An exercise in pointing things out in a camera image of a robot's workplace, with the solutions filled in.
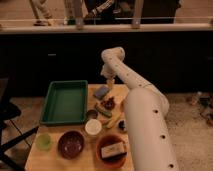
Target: wooden bowl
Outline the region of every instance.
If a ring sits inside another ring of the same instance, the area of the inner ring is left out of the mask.
[[[113,134],[105,135],[97,142],[96,157],[98,158],[99,161],[101,161],[101,163],[105,167],[109,169],[117,169],[122,167],[126,161],[126,154],[121,154],[107,159],[103,159],[101,157],[101,148],[118,142],[124,142],[124,140],[122,140],[119,136]]]

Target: chair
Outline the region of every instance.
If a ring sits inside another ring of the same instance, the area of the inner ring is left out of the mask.
[[[37,132],[38,127],[35,127],[24,134],[2,144],[2,131],[6,127],[5,120],[12,119],[21,115],[21,110],[10,102],[10,95],[8,89],[8,78],[0,79],[0,160],[11,167],[13,170],[22,171],[24,168],[15,163],[9,156],[5,154],[5,151],[12,148],[19,142],[25,140],[27,137]]]

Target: green tray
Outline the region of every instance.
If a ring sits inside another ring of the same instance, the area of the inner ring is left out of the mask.
[[[51,82],[40,123],[53,126],[84,123],[87,93],[86,80]]]

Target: brown bowl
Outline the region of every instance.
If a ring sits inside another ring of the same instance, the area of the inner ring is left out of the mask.
[[[98,160],[101,161],[101,163],[109,169],[116,169],[122,167],[126,161],[126,154],[121,154],[107,159],[102,159],[101,148],[118,142],[124,142],[124,140],[122,140],[119,136],[113,134],[106,135],[97,142],[96,156]]]
[[[84,137],[77,131],[66,132],[58,141],[58,151],[66,159],[75,158],[83,148]]]

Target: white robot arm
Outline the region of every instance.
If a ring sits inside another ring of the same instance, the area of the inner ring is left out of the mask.
[[[129,142],[135,171],[178,171],[178,164],[163,116],[167,98],[149,81],[126,66],[121,47],[102,52],[101,75],[116,75],[130,89],[124,100]]]

